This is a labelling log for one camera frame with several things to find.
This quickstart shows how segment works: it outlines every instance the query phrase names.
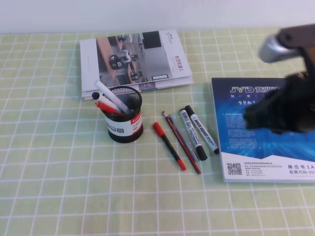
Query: red pencil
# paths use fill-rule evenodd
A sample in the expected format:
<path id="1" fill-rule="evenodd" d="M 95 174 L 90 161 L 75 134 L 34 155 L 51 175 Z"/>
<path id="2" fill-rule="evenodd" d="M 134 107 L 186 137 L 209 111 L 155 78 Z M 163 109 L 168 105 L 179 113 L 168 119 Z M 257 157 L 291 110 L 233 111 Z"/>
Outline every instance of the red pencil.
<path id="1" fill-rule="evenodd" d="M 178 135 L 175 127 L 173 126 L 171 119 L 167 116 L 167 114 L 165 113 L 165 111 L 162 112 L 162 115 L 165 117 L 167 123 L 169 124 L 169 126 L 171 127 L 173 133 L 175 134 L 178 142 L 180 143 L 180 145 L 182 146 L 184 152 L 186 153 L 189 161 L 191 162 L 192 166 L 194 167 L 194 169 L 196 170 L 197 174 L 201 174 L 201 171 L 199 170 L 195 160 L 193 159 L 193 157 L 191 156 L 188 148 L 186 147 L 186 145 L 184 144 L 183 140 L 181 139 L 181 137 Z"/>
<path id="2" fill-rule="evenodd" d="M 123 113 L 120 113 L 119 111 L 115 110 L 114 108 L 106 105 L 105 103 L 102 103 L 102 102 L 96 102 L 95 105 L 100 108 L 101 110 L 103 111 L 106 111 L 107 113 L 111 114 L 111 115 L 116 115 L 116 116 L 119 116 L 119 117 L 122 117 L 124 114 Z"/>

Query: stack of booklets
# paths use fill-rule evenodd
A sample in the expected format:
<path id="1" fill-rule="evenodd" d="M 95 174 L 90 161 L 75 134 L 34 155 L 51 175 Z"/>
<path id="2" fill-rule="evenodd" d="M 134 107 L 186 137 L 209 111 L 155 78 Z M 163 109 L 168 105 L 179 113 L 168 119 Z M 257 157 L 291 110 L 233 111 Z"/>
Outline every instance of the stack of booklets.
<path id="1" fill-rule="evenodd" d="M 244 108 L 283 87 L 279 78 L 213 78 L 225 181 L 315 182 L 315 133 L 247 130 Z"/>
<path id="2" fill-rule="evenodd" d="M 192 84 L 180 38 L 175 30 L 160 30 L 80 41 L 82 97 L 108 88 L 130 86 L 150 91 Z"/>

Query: qr code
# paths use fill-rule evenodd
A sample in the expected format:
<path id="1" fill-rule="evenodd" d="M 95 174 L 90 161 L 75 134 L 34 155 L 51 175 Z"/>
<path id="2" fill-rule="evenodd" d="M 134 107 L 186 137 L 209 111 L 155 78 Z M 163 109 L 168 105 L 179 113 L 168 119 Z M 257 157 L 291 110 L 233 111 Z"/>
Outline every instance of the qr code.
<path id="1" fill-rule="evenodd" d="M 229 175 L 242 175 L 241 163 L 228 163 L 227 170 Z"/>

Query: red pen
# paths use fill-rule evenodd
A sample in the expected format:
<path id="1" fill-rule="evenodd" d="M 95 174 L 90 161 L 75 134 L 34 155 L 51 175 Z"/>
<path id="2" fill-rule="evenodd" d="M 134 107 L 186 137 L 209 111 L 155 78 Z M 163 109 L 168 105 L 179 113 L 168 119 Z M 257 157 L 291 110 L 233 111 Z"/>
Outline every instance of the red pen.
<path id="1" fill-rule="evenodd" d="M 155 122 L 153 124 L 153 129 L 155 130 L 157 135 L 160 136 L 163 139 L 163 141 L 165 142 L 165 144 L 168 147 L 168 149 L 171 151 L 173 157 L 175 158 L 177 164 L 182 169 L 182 171 L 185 171 L 186 170 L 186 166 L 184 165 L 183 161 L 181 160 L 181 158 L 179 157 L 179 155 L 177 154 L 177 152 L 175 151 L 175 149 L 171 145 L 170 141 L 168 140 L 166 134 L 164 133 L 164 131 L 161 128 L 161 126 L 159 125 L 159 123 Z"/>
<path id="2" fill-rule="evenodd" d="M 124 114 L 120 113 L 119 111 L 115 110 L 114 108 L 102 103 L 102 102 L 96 102 L 95 105 L 100 108 L 103 111 L 106 111 L 107 113 L 111 114 L 111 115 L 116 115 L 119 117 L 122 117 Z"/>
<path id="3" fill-rule="evenodd" d="M 183 140 L 181 139 L 181 137 L 178 135 L 174 125 L 171 122 L 171 119 L 167 116 L 167 114 L 165 113 L 165 111 L 162 112 L 162 115 L 165 117 L 167 123 L 169 124 L 169 126 L 171 127 L 173 133 L 175 134 L 178 142 L 180 143 L 180 145 L 182 146 L 184 152 L 186 153 L 189 161 L 191 162 L 192 166 L 194 167 L 194 169 L 196 170 L 197 174 L 201 174 L 201 171 L 199 169 L 199 167 L 197 166 L 195 160 L 193 159 L 193 157 L 191 156 L 191 153 L 189 152 L 188 148 L 186 147 L 186 145 L 184 144 Z"/>

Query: pen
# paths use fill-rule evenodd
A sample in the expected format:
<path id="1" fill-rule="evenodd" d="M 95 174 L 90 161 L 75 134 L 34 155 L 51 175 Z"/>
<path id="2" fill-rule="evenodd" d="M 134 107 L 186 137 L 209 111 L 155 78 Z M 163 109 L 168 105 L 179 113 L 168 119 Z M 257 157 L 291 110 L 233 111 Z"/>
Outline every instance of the pen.
<path id="1" fill-rule="evenodd" d="M 116 115 L 118 117 L 122 117 L 124 114 L 115 110 L 114 108 L 107 106 L 106 104 L 102 103 L 102 102 L 96 102 L 95 105 L 100 108 L 102 111 L 105 111 L 111 115 Z"/>
<path id="2" fill-rule="evenodd" d="M 195 114 L 195 112 L 193 112 L 192 108 L 190 107 L 190 105 L 185 106 L 185 110 L 188 114 L 188 116 L 190 117 L 190 119 L 192 119 L 192 121 L 195 123 L 195 125 L 197 126 L 199 132 L 201 133 L 201 135 L 203 136 L 203 138 L 206 140 L 206 143 L 209 145 L 209 147 L 211 148 L 211 150 L 215 153 L 218 154 L 220 152 L 218 145 L 215 143 L 215 141 L 213 140 L 213 138 L 211 137 L 211 135 L 209 134 L 209 132 L 206 130 L 206 128 L 203 126 L 203 124 L 201 123 L 201 121 L 199 120 L 198 116 Z"/>
<path id="3" fill-rule="evenodd" d="M 208 157 L 205 153 L 205 150 L 203 149 L 201 142 L 198 138 L 197 132 L 195 130 L 195 128 L 192 125 L 192 122 L 189 119 L 189 116 L 187 114 L 187 112 L 185 111 L 185 109 L 181 109 L 180 111 L 181 117 L 183 119 L 183 122 L 185 123 L 185 126 L 190 134 L 192 143 L 194 144 L 196 151 L 199 155 L 200 160 L 204 161 L 206 160 Z"/>
<path id="4" fill-rule="evenodd" d="M 96 102 L 101 102 L 106 104 L 107 106 L 110 106 L 111 108 L 114 108 L 115 110 L 121 112 L 121 110 L 109 99 L 107 99 L 106 97 L 100 95 L 98 92 L 94 92 L 92 93 L 92 98 L 96 101 Z"/>
<path id="5" fill-rule="evenodd" d="M 193 157 L 193 159 L 195 161 L 198 161 L 198 157 L 197 157 L 196 153 L 193 151 L 190 143 L 188 142 L 188 140 L 186 139 L 186 137 L 182 133 L 180 127 L 178 126 L 178 124 L 177 124 L 177 122 L 175 120 L 175 117 L 173 117 L 171 114 L 169 114 L 168 116 L 170 117 L 170 119 L 171 119 L 171 121 L 172 121 L 172 123 L 173 123 L 173 125 L 174 125 L 174 127 L 175 127 L 175 129 L 176 129 L 176 131 L 177 131 L 177 133 L 179 135 L 179 137 L 181 137 L 181 139 L 183 140 L 184 144 L 188 148 L 188 151 L 191 153 L 191 156 Z"/>
<path id="6" fill-rule="evenodd" d="M 186 155 L 187 155 L 189 161 L 191 162 L 192 166 L 194 167 L 194 169 L 196 170 L 196 172 L 197 172 L 198 174 L 201 174 L 201 171 L 199 170 L 199 168 L 198 168 L 196 162 L 194 161 L 194 159 L 193 159 L 193 157 L 191 156 L 190 152 L 188 151 L 187 147 L 186 147 L 185 144 L 183 143 L 181 137 L 179 137 L 178 133 L 176 132 L 176 129 L 175 129 L 175 127 L 173 126 L 173 124 L 172 124 L 170 118 L 166 115 L 166 113 L 165 113 L 164 111 L 162 112 L 162 114 L 163 114 L 163 116 L 165 117 L 165 119 L 166 119 L 167 123 L 169 124 L 169 126 L 171 127 L 171 129 L 172 129 L 173 133 L 175 134 L 175 136 L 176 136 L 178 142 L 179 142 L 180 145 L 182 146 L 182 148 L 183 148 L 184 152 L 186 153 Z"/>
<path id="7" fill-rule="evenodd" d="M 155 130 L 155 132 L 157 133 L 157 135 L 159 137 L 161 137 L 164 141 L 164 143 L 166 144 L 166 146 L 168 147 L 168 149 L 171 151 L 171 154 L 173 155 L 173 157 L 175 158 L 177 164 L 179 165 L 179 167 L 182 169 L 182 171 L 186 170 L 186 166 L 184 165 L 183 161 L 180 159 L 179 155 L 177 154 L 177 152 L 175 151 L 175 149 L 173 148 L 173 146 L 171 145 L 170 141 L 168 140 L 166 134 L 164 133 L 163 129 L 161 128 L 161 126 L 159 125 L 159 123 L 155 122 L 153 124 L 153 129 Z"/>
<path id="8" fill-rule="evenodd" d="M 94 82 L 95 87 L 97 87 L 99 90 L 101 90 L 106 97 L 109 98 L 122 112 L 129 114 L 131 113 L 131 110 L 128 106 L 126 106 L 125 103 L 123 103 L 111 90 L 108 89 L 104 84 L 102 84 L 101 81 L 96 80 Z"/>

